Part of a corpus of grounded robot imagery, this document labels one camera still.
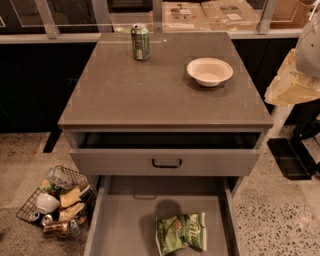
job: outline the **open drawer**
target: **open drawer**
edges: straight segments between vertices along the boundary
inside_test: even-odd
[[[176,256],[241,255],[230,191],[223,177],[104,176],[85,256],[157,256],[156,219],[205,212],[207,251]]]
[[[71,150],[86,175],[246,176],[260,133],[89,133]]]

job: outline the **white bowl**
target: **white bowl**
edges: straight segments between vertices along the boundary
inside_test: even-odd
[[[60,206],[60,201],[47,193],[40,193],[37,197],[36,207],[42,214],[54,212]]]
[[[206,87],[217,86],[228,80],[232,74],[232,67],[219,59],[200,58],[191,61],[187,66],[187,72],[196,81]]]

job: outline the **drawer handle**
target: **drawer handle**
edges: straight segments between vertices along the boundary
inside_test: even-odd
[[[154,200],[157,195],[133,195],[133,198],[136,200]]]
[[[152,159],[152,165],[155,168],[180,168],[182,165],[182,159],[177,159],[177,164],[176,165],[161,165],[156,163],[156,159]]]

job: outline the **food packaging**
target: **food packaging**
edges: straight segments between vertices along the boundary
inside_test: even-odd
[[[160,256],[193,247],[207,250],[205,213],[190,213],[156,221],[156,243]]]
[[[60,195],[60,202],[62,208],[67,208],[76,202],[81,201],[79,198],[80,188],[78,186],[74,187],[72,190]]]
[[[59,215],[59,221],[64,222],[71,220],[84,208],[84,206],[84,203],[79,202],[67,209],[62,210]]]
[[[63,191],[62,188],[59,186],[56,186],[54,183],[51,183],[47,179],[44,179],[42,183],[39,186],[39,189],[44,192],[48,193],[50,195],[53,195],[55,197],[59,196],[59,194]]]
[[[45,173],[45,178],[64,190],[70,190],[73,188],[72,178],[63,171],[61,166],[50,168]]]

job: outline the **drawer front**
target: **drawer front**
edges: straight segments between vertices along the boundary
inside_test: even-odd
[[[87,175],[246,176],[259,157],[254,149],[74,149]]]

